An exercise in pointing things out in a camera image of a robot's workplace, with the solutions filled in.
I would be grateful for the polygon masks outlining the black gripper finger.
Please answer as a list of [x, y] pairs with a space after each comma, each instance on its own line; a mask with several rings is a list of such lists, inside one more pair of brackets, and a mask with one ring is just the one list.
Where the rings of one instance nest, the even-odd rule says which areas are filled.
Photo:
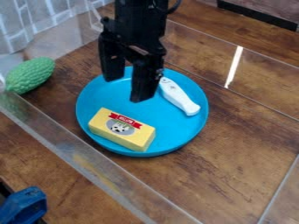
[[125, 59], [120, 45], [102, 35], [97, 38], [98, 60], [105, 81], [124, 77]]
[[133, 61], [129, 96], [132, 102], [145, 101], [154, 96], [162, 71], [164, 58], [161, 55], [144, 55]]

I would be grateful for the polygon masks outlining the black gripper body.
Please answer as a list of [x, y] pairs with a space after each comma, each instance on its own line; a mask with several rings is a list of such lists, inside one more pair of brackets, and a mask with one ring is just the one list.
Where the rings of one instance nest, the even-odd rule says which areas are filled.
[[164, 36], [166, 0], [114, 0], [114, 18], [102, 17], [104, 31], [98, 36], [98, 55], [116, 56], [118, 47], [136, 46], [154, 57], [166, 50]]

